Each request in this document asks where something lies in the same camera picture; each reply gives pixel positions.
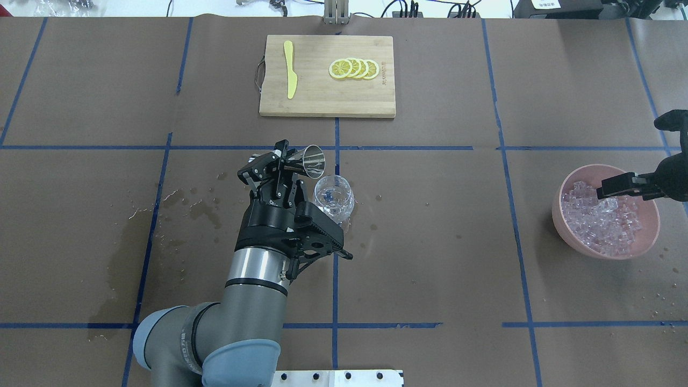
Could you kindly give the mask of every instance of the metal bracket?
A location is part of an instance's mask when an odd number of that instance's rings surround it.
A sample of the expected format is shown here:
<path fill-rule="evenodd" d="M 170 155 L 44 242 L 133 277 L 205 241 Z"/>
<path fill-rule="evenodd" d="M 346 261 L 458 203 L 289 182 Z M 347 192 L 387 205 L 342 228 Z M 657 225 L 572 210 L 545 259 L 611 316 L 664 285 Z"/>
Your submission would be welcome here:
<path fill-rule="evenodd" d="M 349 24 L 349 0 L 324 0 L 325 24 Z"/>
<path fill-rule="evenodd" d="M 272 387 L 403 387 L 402 370 L 275 371 Z"/>

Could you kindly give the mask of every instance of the lemon slice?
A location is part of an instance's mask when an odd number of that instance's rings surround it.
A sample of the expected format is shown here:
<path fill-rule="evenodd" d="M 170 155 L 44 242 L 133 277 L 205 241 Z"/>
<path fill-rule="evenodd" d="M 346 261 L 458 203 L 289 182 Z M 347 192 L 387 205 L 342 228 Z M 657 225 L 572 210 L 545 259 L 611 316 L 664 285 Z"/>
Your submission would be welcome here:
<path fill-rule="evenodd" d="M 363 76 L 363 79 L 373 79 L 378 76 L 378 73 L 380 72 L 380 66 L 377 62 L 371 59 L 366 59 L 365 64 L 368 67 L 368 71 L 366 75 Z"/>
<path fill-rule="evenodd" d="M 330 76 L 334 79 L 346 78 L 354 69 L 348 59 L 337 59 L 330 64 Z"/>
<path fill-rule="evenodd" d="M 364 76 L 368 74 L 369 70 L 369 65 L 367 62 L 367 59 L 359 59 L 359 62 L 361 62 L 361 70 L 358 72 L 358 74 L 354 75 L 354 79 L 361 79 Z"/>
<path fill-rule="evenodd" d="M 349 75 L 347 75 L 347 78 L 354 78 L 356 75 L 358 75 L 361 72 L 361 69 L 363 69 L 363 61 L 358 59 L 358 58 L 346 58 L 347 61 L 351 62 L 352 70 Z"/>

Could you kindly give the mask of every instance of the white mounting plate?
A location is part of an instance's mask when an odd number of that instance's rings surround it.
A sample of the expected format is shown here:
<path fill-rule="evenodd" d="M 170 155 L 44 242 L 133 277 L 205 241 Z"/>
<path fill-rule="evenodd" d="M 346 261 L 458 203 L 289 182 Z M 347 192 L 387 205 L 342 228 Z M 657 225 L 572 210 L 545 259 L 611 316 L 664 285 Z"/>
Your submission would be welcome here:
<path fill-rule="evenodd" d="M 402 370 L 278 370 L 272 387 L 403 387 L 403 373 Z"/>

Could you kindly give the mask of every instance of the cutting board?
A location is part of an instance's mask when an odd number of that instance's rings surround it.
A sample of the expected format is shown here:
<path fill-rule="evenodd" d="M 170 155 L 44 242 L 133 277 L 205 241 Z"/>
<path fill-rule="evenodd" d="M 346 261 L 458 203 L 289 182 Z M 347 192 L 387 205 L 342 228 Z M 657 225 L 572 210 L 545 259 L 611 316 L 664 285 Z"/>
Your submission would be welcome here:
<path fill-rule="evenodd" d="M 287 98 L 284 41 L 294 43 L 296 94 Z M 372 80 L 333 79 L 330 64 L 347 57 L 372 59 L 380 73 Z M 393 118 L 394 47 L 391 36 L 268 35 L 262 116 Z"/>

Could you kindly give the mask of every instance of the glass of water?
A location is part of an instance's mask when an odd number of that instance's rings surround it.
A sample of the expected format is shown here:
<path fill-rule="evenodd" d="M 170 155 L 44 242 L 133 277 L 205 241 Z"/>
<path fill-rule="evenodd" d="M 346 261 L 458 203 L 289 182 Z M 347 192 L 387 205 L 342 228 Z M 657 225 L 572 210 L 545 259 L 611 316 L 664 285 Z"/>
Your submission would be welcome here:
<path fill-rule="evenodd" d="M 315 205 L 336 224 L 341 224 L 354 210 L 354 192 L 349 182 L 339 175 L 325 176 L 315 184 Z"/>

